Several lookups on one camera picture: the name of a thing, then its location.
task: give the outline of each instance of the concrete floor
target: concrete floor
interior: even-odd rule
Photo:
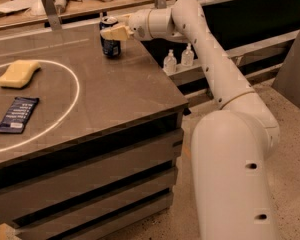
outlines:
[[[300,109],[271,88],[272,80],[254,86],[277,118],[281,142],[266,161],[268,181],[282,240],[300,240]],[[216,109],[213,101],[191,107],[184,116],[185,132],[179,175],[170,209],[132,224],[102,240],[197,240],[199,229],[192,183],[190,141],[200,118]]]

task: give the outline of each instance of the clear bottle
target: clear bottle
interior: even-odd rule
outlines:
[[[188,43],[187,49],[182,52],[181,65],[191,67],[193,65],[194,52],[191,50],[191,44]]]
[[[169,54],[164,58],[163,70],[166,73],[174,73],[177,71],[177,59],[173,55],[173,50],[169,50]]]

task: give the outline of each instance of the can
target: can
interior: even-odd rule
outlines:
[[[100,21],[100,30],[105,28],[110,28],[118,23],[118,20],[115,17],[112,16],[105,16],[101,18]],[[102,45],[102,51],[103,54],[108,57],[115,57],[120,55],[121,53],[121,44],[120,41],[116,40],[105,40],[100,35],[101,45]]]

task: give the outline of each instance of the white curved line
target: white curved line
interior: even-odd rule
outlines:
[[[44,62],[44,63],[50,63],[50,64],[55,64],[57,66],[60,66],[60,67],[62,67],[64,69],[68,70],[69,73],[73,76],[73,78],[74,78],[74,80],[76,82],[76,86],[77,86],[77,92],[76,92],[75,98],[74,98],[72,104],[70,105],[70,107],[68,108],[68,110],[53,125],[51,125],[49,128],[47,128],[43,132],[39,133],[38,135],[35,135],[34,137],[32,137],[32,138],[30,138],[30,139],[28,139],[26,141],[20,142],[18,144],[12,145],[12,146],[7,147],[7,148],[2,148],[2,149],[0,149],[0,152],[7,151],[9,149],[17,148],[17,147],[20,147],[20,146],[22,146],[24,144],[27,144],[27,143],[29,143],[29,142],[31,142],[31,141],[33,141],[33,140],[41,137],[42,135],[46,134],[47,132],[49,132],[53,128],[55,128],[71,112],[71,110],[73,109],[73,107],[75,106],[75,104],[76,104],[76,102],[77,102],[77,100],[79,98],[80,84],[79,84],[77,76],[75,75],[75,73],[70,68],[68,68],[65,65],[62,65],[60,63],[57,63],[57,62],[54,62],[54,61],[50,61],[50,60],[36,60],[36,61]],[[7,65],[10,65],[10,63],[0,65],[0,68],[1,67],[5,67]]]

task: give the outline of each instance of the blue packet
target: blue packet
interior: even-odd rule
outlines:
[[[2,133],[22,133],[39,98],[16,97],[0,122]]]

